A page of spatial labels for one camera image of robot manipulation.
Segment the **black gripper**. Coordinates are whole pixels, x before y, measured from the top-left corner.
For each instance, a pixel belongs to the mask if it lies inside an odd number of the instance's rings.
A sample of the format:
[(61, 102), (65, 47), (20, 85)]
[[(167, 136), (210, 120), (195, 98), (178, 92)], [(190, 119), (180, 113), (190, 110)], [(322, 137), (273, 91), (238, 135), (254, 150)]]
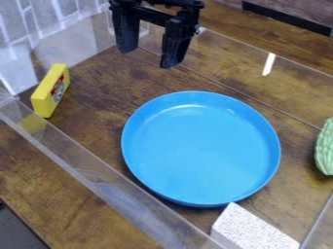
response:
[[(154, 6), (178, 7), (179, 10), (168, 14), (154, 9)], [(184, 59), (194, 36), (187, 24), (198, 24), (203, 8), (202, 0), (109, 0), (119, 51), (129, 53), (137, 48), (139, 24), (144, 20), (166, 27), (160, 67), (170, 69), (178, 65)]]

